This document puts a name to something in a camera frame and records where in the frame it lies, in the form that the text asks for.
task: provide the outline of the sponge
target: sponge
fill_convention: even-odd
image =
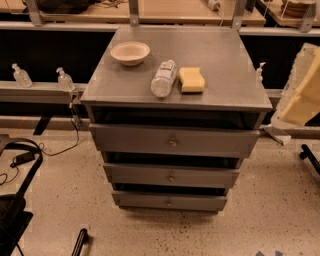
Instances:
[[[200,74],[200,67],[182,67],[179,70],[182,92],[204,91],[205,80]]]

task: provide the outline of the terrazzo floor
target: terrazzo floor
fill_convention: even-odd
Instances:
[[[33,136],[36,123],[1,119],[0,134],[44,143],[50,153],[76,141],[68,121],[54,119],[41,136]],[[34,216],[19,242],[26,256],[71,255],[81,228],[90,236],[82,256],[320,255],[320,178],[298,156],[301,144],[307,144],[320,157],[316,139],[292,139],[281,146],[261,136],[241,166],[224,211],[212,214],[118,208],[87,123],[79,136],[72,150],[44,156],[28,189],[26,209]],[[1,172],[12,172],[12,154],[1,156]],[[21,166],[14,182],[0,186],[0,194],[14,193],[28,167]]]

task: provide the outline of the gray drawer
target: gray drawer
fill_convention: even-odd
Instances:
[[[104,164],[111,183],[165,186],[232,188],[239,172],[235,169]]]
[[[259,131],[91,124],[99,151],[249,157]]]
[[[227,199],[224,196],[196,196],[176,194],[148,194],[114,191],[116,205],[124,207],[145,207],[197,211],[222,211]]]

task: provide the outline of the gray drawer cabinet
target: gray drawer cabinet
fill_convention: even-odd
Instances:
[[[170,40],[163,44],[163,38]],[[110,56],[124,41],[147,43],[151,54],[142,64],[125,67]],[[167,98],[155,97],[151,80],[167,58],[178,67],[200,66],[205,91],[181,94],[177,79]],[[228,28],[116,32],[81,98],[116,205],[224,209],[259,125],[272,109],[248,59],[237,32]]]

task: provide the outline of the white bowl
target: white bowl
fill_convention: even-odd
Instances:
[[[125,66],[140,64],[149,53],[149,46],[140,42],[124,42],[117,44],[111,50],[111,56]]]

